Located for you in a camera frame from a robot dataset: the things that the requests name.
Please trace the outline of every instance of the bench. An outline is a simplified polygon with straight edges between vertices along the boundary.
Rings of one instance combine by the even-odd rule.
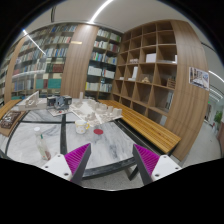
[[[113,100],[98,100],[100,103],[122,109],[123,120],[158,147],[164,154],[171,155],[181,138],[149,118]]]

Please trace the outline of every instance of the bookshelf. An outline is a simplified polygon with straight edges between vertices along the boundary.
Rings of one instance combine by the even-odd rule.
[[[99,27],[87,71],[86,97],[96,100],[110,98],[120,42],[121,33]]]
[[[154,61],[146,62],[149,54],[155,54]],[[164,126],[175,91],[167,87],[168,79],[175,80],[177,76],[177,64],[172,63],[175,55],[176,40],[170,21],[144,24],[124,33],[110,99]],[[129,80],[134,67],[138,68],[136,79]],[[143,83],[146,77],[149,82]]]
[[[189,67],[208,71],[200,40],[187,22],[162,20],[125,32],[120,46],[110,100],[180,136],[173,155],[182,160],[198,135],[207,108],[209,92],[188,81]]]
[[[35,30],[19,51],[12,76],[11,98],[39,91],[40,97],[60,96],[66,54],[77,24],[62,23]]]
[[[4,101],[5,79],[8,72],[8,66],[10,64],[16,45],[17,45],[17,42],[6,53],[5,60],[0,66],[0,101],[1,102]]]

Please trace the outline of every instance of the light fixture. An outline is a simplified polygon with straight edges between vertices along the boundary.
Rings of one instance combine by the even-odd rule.
[[[209,96],[216,99],[219,102],[219,100],[216,97],[212,96],[211,94],[209,94]]]
[[[223,98],[220,94],[218,94],[216,91],[214,91],[213,89],[210,89],[212,92],[216,93],[217,95],[219,95],[221,97],[221,99]]]
[[[93,15],[92,19],[89,21],[89,23],[93,23],[93,21],[96,19],[96,17],[100,14],[100,12],[109,5],[113,0],[107,0],[103,5],[100,6],[100,8],[96,11],[96,13]]]
[[[216,75],[214,72],[212,72],[212,71],[209,71],[211,74],[213,74],[213,75],[215,75],[217,78],[219,78],[222,82],[224,82],[224,80],[221,78],[221,77],[219,77],[218,75]]]
[[[33,41],[33,43],[37,46],[37,48],[40,50],[40,51],[42,51],[45,55],[46,55],[46,53],[42,50],[42,49],[40,49],[40,47],[36,44],[36,42],[28,35],[28,33],[26,32],[26,30],[23,30],[23,33],[25,34],[25,35],[27,35],[29,38],[30,38],[30,40],[32,40]]]
[[[82,44],[80,41],[72,41],[71,44]]]

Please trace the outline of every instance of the ceiling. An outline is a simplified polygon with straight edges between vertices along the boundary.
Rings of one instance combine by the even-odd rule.
[[[106,0],[67,0],[57,5],[54,23],[88,22],[105,1]],[[94,23],[120,32],[126,32],[141,24],[165,19],[177,19],[189,22],[200,41],[213,48],[205,35],[189,19],[175,9],[156,0],[114,0],[98,15]],[[40,15],[28,27],[25,27],[25,29],[29,33],[49,24],[52,24],[51,10]],[[216,73],[224,80],[223,65],[217,54],[204,45],[203,48],[205,50],[209,70]],[[224,97],[224,83],[212,74],[210,74],[210,85],[214,86],[216,89],[212,86],[211,88]],[[217,104],[224,105],[224,98]]]

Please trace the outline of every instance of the wooden wall panel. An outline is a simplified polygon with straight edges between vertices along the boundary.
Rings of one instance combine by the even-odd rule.
[[[165,127],[181,137],[173,155],[183,160],[191,149],[204,121],[209,91],[189,84],[189,67],[208,71],[200,40],[183,21],[171,21],[177,46],[177,80]]]
[[[87,70],[99,27],[79,24],[72,41],[79,44],[70,44],[66,56],[65,68],[61,81],[61,95],[79,98],[79,93],[85,91]]]
[[[6,79],[5,79],[5,95],[4,95],[5,103],[7,103],[11,100],[12,74],[13,74],[14,67],[16,64],[16,59],[19,55],[20,49],[23,46],[24,41],[25,41],[25,37],[23,37],[17,44],[17,46],[14,50],[13,56],[9,62],[8,71],[7,71],[7,75],[6,75]]]

